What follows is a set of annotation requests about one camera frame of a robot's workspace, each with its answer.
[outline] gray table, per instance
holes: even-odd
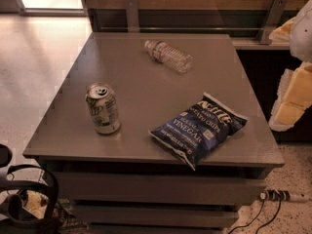
[[[178,75],[154,62],[142,48],[146,39],[189,53],[193,68]],[[115,91],[120,112],[122,128],[111,136],[96,133],[84,100],[86,88],[100,81]],[[192,172],[148,130],[198,102],[203,92],[249,121]],[[164,226],[201,233],[231,225],[237,210],[263,190],[267,174],[284,164],[226,35],[93,34],[23,154],[55,172],[60,196],[85,220],[132,230],[158,226],[160,233],[172,233]],[[116,233],[130,233],[130,227],[120,228]]]

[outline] white floor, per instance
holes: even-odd
[[[34,163],[24,159],[22,152],[91,31],[86,18],[24,18],[0,14],[0,143],[14,152],[12,164]],[[312,144],[281,144],[280,148],[286,165],[270,174],[266,180],[268,188],[311,195]],[[0,202],[6,196],[7,192],[1,193]],[[259,207],[257,200],[250,207],[243,207],[233,227],[248,223]],[[265,202],[258,220],[233,233],[255,233],[274,215],[277,207],[276,202]],[[258,233],[312,233],[311,219],[311,201],[284,202],[277,218]]]

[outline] plastic water bottle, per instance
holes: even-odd
[[[192,66],[192,56],[170,46],[168,43],[148,40],[144,47],[153,59],[178,73],[186,73]]]

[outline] table drawer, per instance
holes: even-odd
[[[261,179],[178,175],[55,173],[70,200],[242,206],[265,188]]]
[[[237,219],[235,212],[217,211],[220,208],[187,207],[187,206],[151,206],[132,204],[117,206],[113,204],[97,204],[84,202],[84,205],[74,205],[73,211],[84,221],[92,223],[140,225],[140,226],[170,226],[192,228],[219,228],[231,226]]]
[[[170,228],[118,225],[90,225],[96,234],[222,234],[222,230],[208,228]]]

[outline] table top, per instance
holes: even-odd
[[[166,41],[193,60],[186,74],[148,57],[147,39]],[[95,82],[115,92],[122,127],[113,135],[95,131],[86,89]],[[148,131],[201,100],[217,98],[249,121],[209,154],[200,166],[282,166],[267,122],[227,35],[93,33],[64,80],[25,157],[53,160],[182,164],[152,141]]]

